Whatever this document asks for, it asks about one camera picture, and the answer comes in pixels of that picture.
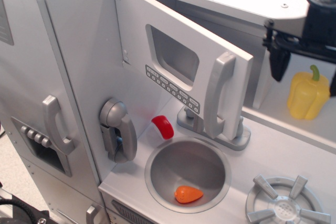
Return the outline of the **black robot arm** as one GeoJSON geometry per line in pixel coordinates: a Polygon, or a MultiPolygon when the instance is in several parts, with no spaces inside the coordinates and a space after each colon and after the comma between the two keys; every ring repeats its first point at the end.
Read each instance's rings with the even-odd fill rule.
{"type": "Polygon", "coordinates": [[[270,71],[281,81],[291,54],[335,63],[335,0],[307,0],[305,17],[268,19],[263,45],[270,53],[270,71]]]}

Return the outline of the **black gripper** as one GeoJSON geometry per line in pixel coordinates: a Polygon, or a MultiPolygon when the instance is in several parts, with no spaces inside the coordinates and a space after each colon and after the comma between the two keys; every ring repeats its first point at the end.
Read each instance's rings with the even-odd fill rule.
{"type": "Polygon", "coordinates": [[[263,45],[270,52],[271,76],[280,82],[291,54],[335,63],[335,23],[305,19],[268,19],[263,45]]]}

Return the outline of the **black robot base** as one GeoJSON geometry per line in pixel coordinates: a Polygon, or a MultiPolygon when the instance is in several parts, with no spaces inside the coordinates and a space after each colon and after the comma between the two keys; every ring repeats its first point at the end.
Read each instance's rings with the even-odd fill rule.
{"type": "Polygon", "coordinates": [[[1,223],[57,223],[48,210],[37,210],[3,189],[1,184],[1,223]]]}

